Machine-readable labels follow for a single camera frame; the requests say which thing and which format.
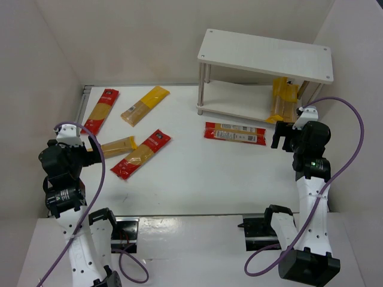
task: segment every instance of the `red pasta package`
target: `red pasta package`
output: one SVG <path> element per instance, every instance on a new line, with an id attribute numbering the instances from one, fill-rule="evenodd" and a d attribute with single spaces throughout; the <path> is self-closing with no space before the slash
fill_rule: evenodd
<path id="1" fill-rule="evenodd" d="M 205 129 L 205 138 L 221 141 L 245 142 L 254 145 L 266 145 L 265 136 L 249 135 L 248 133 L 225 132 L 224 130 Z"/>
<path id="2" fill-rule="evenodd" d="M 117 100 L 118 91 L 111 88 L 106 88 L 102 93 L 102 96 L 98 100 L 92 113 L 89 115 L 84 127 L 90 130 L 95 136 L 100 131 L 101 125 L 109 115 L 110 110 L 113 107 L 115 100 Z"/>
<path id="3" fill-rule="evenodd" d="M 156 152 L 165 146 L 172 138 L 160 130 L 156 130 L 149 138 L 117 163 L 111 171 L 122 179 L 128 179 L 133 172 L 146 163 Z"/>

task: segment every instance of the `shelf bottom board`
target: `shelf bottom board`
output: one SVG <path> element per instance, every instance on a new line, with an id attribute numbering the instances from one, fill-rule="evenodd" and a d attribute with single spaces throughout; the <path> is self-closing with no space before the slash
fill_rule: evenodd
<path id="1" fill-rule="evenodd" d="M 245 86 L 222 81 L 205 83 L 201 111 L 216 112 L 249 120 L 270 117 L 272 86 Z"/>

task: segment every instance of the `gray wall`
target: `gray wall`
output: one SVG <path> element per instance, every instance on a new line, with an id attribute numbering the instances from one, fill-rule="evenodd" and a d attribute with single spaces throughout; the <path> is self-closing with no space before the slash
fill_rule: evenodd
<path id="1" fill-rule="evenodd" d="M 381 286 L 383 270 L 383 153 L 382 76 L 383 10 L 376 0 L 335 0 L 315 43 L 331 47 L 334 83 L 321 96 L 350 101 L 360 112 L 366 129 L 359 156 L 332 184 L 331 206 L 343 212 L 345 226 L 367 287 Z M 343 104 L 318 105 L 323 122 L 332 130 L 326 157 L 333 174 L 354 152 L 359 126 Z"/>
<path id="2" fill-rule="evenodd" d="M 333 0 L 37 0 L 83 84 L 197 83 L 207 28 L 312 43 Z M 250 73 L 216 71 L 236 82 Z"/>
<path id="3" fill-rule="evenodd" d="M 81 85 L 33 0 L 0 1 L 0 27 L 0 278 L 16 286 L 45 215 L 37 156 L 53 126 L 74 119 Z"/>

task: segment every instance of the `white tabletop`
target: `white tabletop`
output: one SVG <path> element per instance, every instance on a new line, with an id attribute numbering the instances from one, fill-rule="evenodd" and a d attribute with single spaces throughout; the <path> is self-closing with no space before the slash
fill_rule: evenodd
<path id="1" fill-rule="evenodd" d="M 109 207 L 115 215 L 135 216 L 242 214 L 263 213 L 278 204 L 299 211 L 293 154 L 270 148 L 275 126 L 209 112 L 197 115 L 198 86 L 164 86 L 170 95 L 131 127 L 121 113 L 153 87 L 112 88 L 120 95 L 98 134 L 101 144 L 132 135 L 140 144 L 156 129 L 172 140 L 127 181 L 110 171 L 125 155 L 107 159 L 104 188 L 93 210 Z M 104 89 L 92 88 L 83 123 Z M 267 146 L 205 139 L 206 121 L 265 127 Z M 83 168 L 88 202 L 100 174 L 100 164 Z"/>
<path id="2" fill-rule="evenodd" d="M 323 84 L 334 80 L 328 47 L 215 29 L 207 29 L 198 61 Z"/>
<path id="3" fill-rule="evenodd" d="M 329 213 L 327 219 L 333 256 L 340 259 L 341 270 L 326 287 L 364 286 L 341 214 Z M 246 252 L 244 231 L 237 227 L 241 222 L 239 215 L 141 218 L 135 256 L 145 264 L 150 274 L 149 281 L 143 286 L 307 286 L 280 279 L 278 268 L 264 276 L 246 276 L 244 264 L 252 252 Z M 39 219 L 17 287 L 36 286 L 63 247 L 64 239 L 57 222 Z M 267 267 L 280 253 L 260 253 L 250 263 L 249 271 Z M 117 254 L 112 254 L 112 265 L 120 273 L 122 286 L 135 285 L 121 275 Z M 128 258 L 123 259 L 123 268 L 135 279 L 145 278 L 142 270 Z M 71 286 L 71 266 L 66 254 L 44 287 Z"/>

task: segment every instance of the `purple hose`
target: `purple hose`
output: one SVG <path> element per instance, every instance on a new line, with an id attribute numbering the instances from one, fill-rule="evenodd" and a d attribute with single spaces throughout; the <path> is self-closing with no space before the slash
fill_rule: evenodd
<path id="1" fill-rule="evenodd" d="M 101 166 L 102 166 L 102 172 L 101 172 L 101 179 L 100 179 L 100 184 L 98 186 L 98 189 L 97 189 L 97 192 L 93 198 L 93 200 L 90 202 L 90 204 L 88 205 L 88 208 L 85 210 L 84 214 L 82 215 L 82 217 L 78 220 L 77 222 L 77 225 L 76 225 L 76 228 L 74 229 L 73 231 L 73 235 L 76 235 L 78 230 L 80 229 L 80 226 L 81 224 L 83 223 L 83 221 L 86 219 L 88 213 L 90 212 L 91 208 L 93 207 L 94 203 L 96 202 L 96 199 L 98 198 L 98 195 L 100 195 L 100 192 L 101 192 L 101 189 L 102 189 L 102 185 L 104 184 L 104 179 L 105 179 L 105 158 L 104 158 L 104 154 L 101 150 L 101 146 L 99 144 L 99 142 L 97 141 L 96 137 L 84 126 L 82 126 L 81 124 L 78 124 L 78 123 L 75 123 L 74 121 L 63 121 L 62 123 L 59 123 L 57 124 L 54 129 L 58 129 L 60 126 L 62 126 L 63 124 L 73 124 L 75 125 L 76 127 L 79 127 L 83 130 L 85 130 L 85 132 L 91 137 L 91 139 L 93 139 L 93 141 L 95 142 L 96 146 L 97 146 L 97 149 L 100 153 L 100 156 L 101 156 Z M 46 274 L 44 275 L 44 277 L 42 277 L 42 279 L 40 280 L 39 284 L 37 284 L 37 287 L 41 287 L 41 285 L 44 283 L 45 280 L 47 280 L 48 276 L 50 275 L 50 273 L 53 271 L 53 269 L 57 266 L 57 264 L 60 262 L 60 260 L 63 258 L 63 256 L 65 255 L 65 252 L 68 251 L 70 245 L 72 244 L 74 240 L 74 237 L 70 238 L 70 240 L 68 241 L 68 243 L 65 245 L 63 251 L 60 253 L 60 255 L 58 256 L 58 258 L 55 260 L 55 262 L 52 264 L 52 266 L 48 269 L 48 271 L 46 272 Z"/>
<path id="2" fill-rule="evenodd" d="M 350 109 L 352 109 L 352 111 L 355 113 L 355 115 L 357 116 L 358 118 L 358 121 L 359 121 L 359 125 L 360 125 L 360 138 L 359 138 L 359 143 L 358 143 L 358 147 L 357 149 L 355 150 L 354 154 L 352 155 L 352 157 L 347 161 L 347 163 L 340 169 L 338 170 L 337 173 L 335 173 L 328 182 L 326 182 L 326 184 L 322 187 L 321 191 L 319 192 L 318 195 L 322 195 L 323 192 L 326 190 L 326 188 L 342 173 L 345 171 L 345 169 L 355 160 L 355 158 L 357 157 L 360 149 L 361 149 L 361 146 L 363 144 L 363 139 L 364 139 L 364 124 L 363 124 L 363 120 L 361 119 L 361 116 L 360 114 L 358 113 L 358 111 L 354 108 L 354 106 L 352 104 L 350 104 L 349 102 L 347 102 L 346 100 L 343 100 L 339 97 L 323 97 L 321 99 L 318 99 L 318 100 L 315 100 L 307 105 L 305 105 L 303 108 L 306 108 L 307 106 L 309 105 L 312 105 L 314 103 L 317 103 L 317 102 L 320 102 L 322 100 L 338 100 L 342 103 L 344 103 L 345 105 L 347 105 Z M 245 270 L 245 273 L 246 275 L 248 276 L 251 276 L 251 277 L 257 277 L 257 276 L 261 276 L 261 275 L 264 275 L 266 274 L 267 272 L 269 272 L 270 270 L 272 270 L 275 266 L 277 266 L 285 257 L 286 255 L 292 250 L 292 248 L 294 247 L 294 245 L 298 242 L 298 240 L 301 238 L 302 234 L 305 232 L 307 226 L 310 224 L 310 221 L 312 219 L 312 217 L 314 216 L 314 213 L 319 205 L 319 201 L 321 200 L 320 197 L 318 197 L 314 203 L 314 206 L 312 207 L 312 210 L 309 214 L 309 216 L 307 217 L 307 220 L 305 222 L 305 224 L 302 226 L 302 228 L 299 230 L 297 236 L 295 237 L 295 239 L 293 240 L 293 242 L 286 248 L 286 250 L 281 254 L 281 256 L 275 260 L 269 267 L 265 268 L 264 270 L 260 271 L 260 272 L 256 272 L 256 273 L 250 273 L 249 271 L 247 271 L 247 267 L 250 263 L 250 261 L 261 251 L 264 251 L 264 250 L 267 250 L 267 249 L 270 249 L 270 248 L 275 248 L 277 247 L 278 245 L 274 244 L 274 245 L 269 245 L 269 246 L 266 246 L 264 248 L 261 248 L 260 250 L 256 251 L 255 253 L 253 253 L 247 260 L 246 260 L 246 263 L 245 263 L 245 267 L 244 267 L 244 270 Z"/>
<path id="3" fill-rule="evenodd" d="M 121 270 L 121 273 L 123 276 L 125 276 L 126 279 L 132 281 L 133 283 L 137 283 L 137 284 L 143 284 L 143 283 L 146 283 L 148 282 L 149 280 L 149 272 L 148 270 L 145 268 L 145 266 L 142 265 L 141 262 L 139 262 L 133 255 L 129 254 L 126 250 L 129 248 L 130 246 L 127 246 L 124 250 L 121 250 L 121 249 L 112 249 L 112 252 L 116 252 L 116 253 L 120 253 L 120 258 L 118 259 L 118 266 L 120 266 L 120 270 Z M 127 256 L 129 256 L 131 259 L 133 259 L 134 262 L 136 262 L 142 269 L 143 271 L 145 272 L 146 274 L 146 279 L 143 280 L 143 281 L 139 281 L 139 280 L 136 280 L 136 279 L 133 279 L 131 277 L 129 277 L 123 270 L 122 268 L 122 255 L 125 254 Z"/>

